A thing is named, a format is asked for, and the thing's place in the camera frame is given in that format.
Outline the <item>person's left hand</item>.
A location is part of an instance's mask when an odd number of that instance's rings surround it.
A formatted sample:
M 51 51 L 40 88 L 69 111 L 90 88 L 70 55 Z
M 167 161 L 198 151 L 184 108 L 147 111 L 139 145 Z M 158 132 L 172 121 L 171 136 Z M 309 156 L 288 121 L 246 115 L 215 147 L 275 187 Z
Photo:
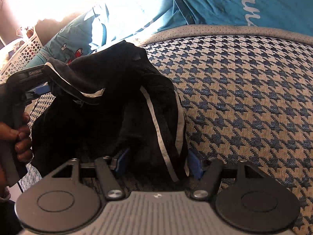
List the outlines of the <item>person's left hand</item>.
M 29 114 L 24 112 L 22 114 L 23 124 L 19 129 L 12 129 L 1 122 L 1 142 L 15 143 L 14 150 L 17 154 L 17 159 L 23 163 L 29 163 L 33 158 L 29 121 Z

